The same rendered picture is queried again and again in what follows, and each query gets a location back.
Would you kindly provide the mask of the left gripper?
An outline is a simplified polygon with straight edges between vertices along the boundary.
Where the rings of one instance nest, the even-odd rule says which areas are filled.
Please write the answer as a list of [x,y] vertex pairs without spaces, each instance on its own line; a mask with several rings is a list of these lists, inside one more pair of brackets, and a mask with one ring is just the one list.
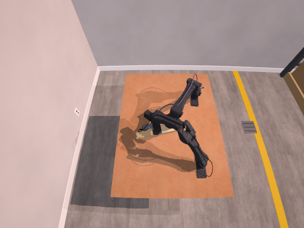
[[143,129],[144,130],[147,130],[147,129],[152,129],[152,131],[153,131],[153,135],[159,135],[160,133],[162,133],[161,131],[161,126],[160,126],[160,124],[159,124],[159,126],[154,126],[153,124],[152,124],[152,122],[150,123],[150,124],[148,124],[147,126],[146,126],[147,124],[144,124],[143,125]]

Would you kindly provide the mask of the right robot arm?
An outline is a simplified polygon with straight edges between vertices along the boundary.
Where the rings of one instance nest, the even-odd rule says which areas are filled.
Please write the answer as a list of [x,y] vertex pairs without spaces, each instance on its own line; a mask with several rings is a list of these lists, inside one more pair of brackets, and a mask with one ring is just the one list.
[[[170,109],[171,115],[169,117],[178,120],[183,115],[184,104],[188,100],[189,96],[191,96],[191,106],[199,106],[198,96],[201,95],[201,83],[194,80],[192,83],[192,78],[187,79],[187,86],[180,96],[180,98],[174,103],[174,105]],[[196,91],[199,90],[197,93]],[[195,92],[195,93],[193,93]],[[198,96],[197,96],[198,95]]]

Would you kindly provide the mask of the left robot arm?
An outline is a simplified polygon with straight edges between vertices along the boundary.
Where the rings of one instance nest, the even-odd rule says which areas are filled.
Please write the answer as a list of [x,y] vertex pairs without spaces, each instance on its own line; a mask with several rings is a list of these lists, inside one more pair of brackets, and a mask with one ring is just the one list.
[[[207,178],[206,166],[208,164],[207,161],[209,160],[207,158],[209,158],[209,157],[207,156],[207,154],[205,154],[202,151],[200,146],[197,146],[198,143],[196,141],[197,139],[196,139],[196,135],[195,135],[196,131],[194,130],[194,128],[192,127],[192,125],[190,124],[189,121],[187,121],[187,120],[179,121],[179,120],[173,119],[173,118],[165,115],[164,113],[162,113],[159,110],[156,110],[154,113],[150,112],[149,110],[146,110],[144,112],[144,117],[149,121],[153,117],[151,119],[151,122],[154,126],[158,126],[159,124],[164,124],[164,125],[167,125],[173,129],[175,129],[178,132],[179,139],[184,144],[188,144],[195,155],[197,177],[198,178]],[[187,125],[188,125],[188,127],[187,127]],[[191,133],[191,135],[187,130],[183,130],[185,127]],[[192,137],[192,135],[196,140]]]

